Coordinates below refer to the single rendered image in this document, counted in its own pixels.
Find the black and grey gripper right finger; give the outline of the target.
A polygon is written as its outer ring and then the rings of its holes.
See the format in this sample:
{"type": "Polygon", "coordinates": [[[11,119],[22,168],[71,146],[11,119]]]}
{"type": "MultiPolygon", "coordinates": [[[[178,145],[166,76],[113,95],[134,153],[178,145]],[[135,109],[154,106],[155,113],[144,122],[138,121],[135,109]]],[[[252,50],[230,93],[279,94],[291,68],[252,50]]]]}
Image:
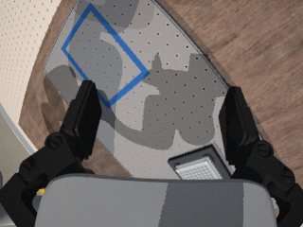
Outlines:
{"type": "Polygon", "coordinates": [[[295,183],[294,173],[274,156],[271,144],[259,139],[254,117],[240,87],[228,89],[219,112],[219,123],[225,159],[230,166],[235,166],[230,179],[265,186],[279,208],[277,227],[300,227],[303,189],[295,183]]]}

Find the blue tape outline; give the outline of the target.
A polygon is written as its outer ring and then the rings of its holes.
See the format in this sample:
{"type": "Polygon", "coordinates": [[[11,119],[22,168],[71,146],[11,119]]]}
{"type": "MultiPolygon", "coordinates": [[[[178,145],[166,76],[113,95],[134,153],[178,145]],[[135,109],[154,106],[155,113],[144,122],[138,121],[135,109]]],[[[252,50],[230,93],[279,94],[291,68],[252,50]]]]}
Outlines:
{"type": "Polygon", "coordinates": [[[66,41],[64,42],[61,50],[66,55],[66,57],[72,62],[84,80],[89,80],[88,77],[82,72],[73,58],[69,55],[66,51],[66,47],[70,43],[71,39],[77,32],[78,28],[80,27],[81,23],[88,15],[90,10],[93,14],[98,18],[98,20],[103,24],[103,26],[109,31],[109,33],[114,37],[114,39],[118,42],[118,44],[123,48],[123,50],[127,53],[127,55],[132,59],[135,65],[140,69],[141,73],[135,77],[131,82],[129,82],[122,90],[120,90],[113,98],[111,98],[108,102],[103,98],[103,96],[98,91],[98,98],[103,102],[103,104],[109,109],[113,104],[115,104],[120,98],[122,98],[125,94],[127,94],[133,87],[138,84],[142,79],[144,79],[150,72],[146,69],[146,67],[142,64],[142,62],[137,58],[137,56],[133,53],[133,51],[127,46],[124,41],[119,37],[119,35],[114,31],[114,29],[109,25],[109,23],[102,17],[102,15],[97,11],[97,9],[90,3],[75,26],[73,27],[72,31],[70,32],[69,36],[67,37],[66,41]]]}

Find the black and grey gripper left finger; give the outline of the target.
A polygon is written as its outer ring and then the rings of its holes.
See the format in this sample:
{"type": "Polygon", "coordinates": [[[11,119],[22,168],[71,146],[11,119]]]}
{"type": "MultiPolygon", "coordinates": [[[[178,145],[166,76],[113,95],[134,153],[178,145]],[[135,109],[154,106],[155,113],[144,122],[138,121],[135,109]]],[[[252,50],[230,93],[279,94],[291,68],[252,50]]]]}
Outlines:
{"type": "Polygon", "coordinates": [[[35,226],[32,201],[39,189],[59,176],[85,173],[81,163],[92,155],[101,113],[96,84],[83,80],[60,131],[50,133],[45,146],[27,157],[0,190],[0,203],[17,227],[35,226]]]}

